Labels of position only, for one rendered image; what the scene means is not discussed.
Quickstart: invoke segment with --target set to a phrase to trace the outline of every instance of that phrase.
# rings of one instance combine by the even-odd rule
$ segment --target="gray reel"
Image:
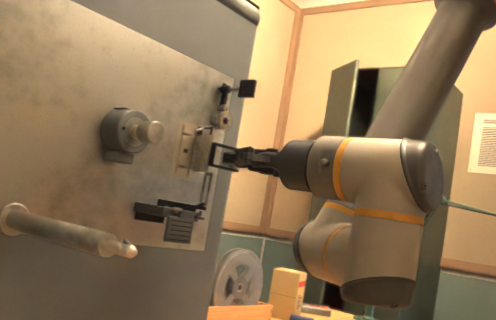
[[[262,293],[262,265],[255,253],[232,249],[216,266],[212,305],[256,305]]]

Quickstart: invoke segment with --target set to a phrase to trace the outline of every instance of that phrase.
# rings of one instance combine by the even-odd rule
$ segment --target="ceiling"
[[[359,2],[359,1],[370,1],[370,0],[292,0],[300,8],[311,8],[311,7],[322,7],[329,6],[332,4],[341,4],[348,2]]]

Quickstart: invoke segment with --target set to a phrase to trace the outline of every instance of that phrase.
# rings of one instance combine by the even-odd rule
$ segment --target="metal plate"
[[[259,258],[246,249],[232,249],[216,266],[212,304],[215,306],[256,305],[263,285]]]
[[[233,79],[70,1],[0,2],[0,26],[0,209],[20,202],[135,245],[204,250],[215,169],[190,244],[164,242],[165,224],[134,220],[133,207],[200,202],[205,173],[170,174],[179,123],[209,125],[217,88]],[[114,107],[165,129],[132,165],[102,159],[99,128]]]

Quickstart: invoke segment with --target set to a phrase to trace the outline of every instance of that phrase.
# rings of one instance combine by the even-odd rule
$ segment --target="teal tile wall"
[[[496,320],[496,282],[442,271],[434,320]]]
[[[260,301],[268,302],[274,268],[284,267],[299,270],[290,242],[275,241],[264,237],[243,234],[223,233],[218,250],[218,260],[234,248],[251,250],[262,259],[264,285]],[[307,286],[305,288],[305,302],[321,304],[323,294],[324,282],[308,275]]]

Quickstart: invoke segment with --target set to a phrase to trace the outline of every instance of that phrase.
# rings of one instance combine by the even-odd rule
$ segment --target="paper notice on wall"
[[[496,113],[476,113],[468,172],[496,174]]]

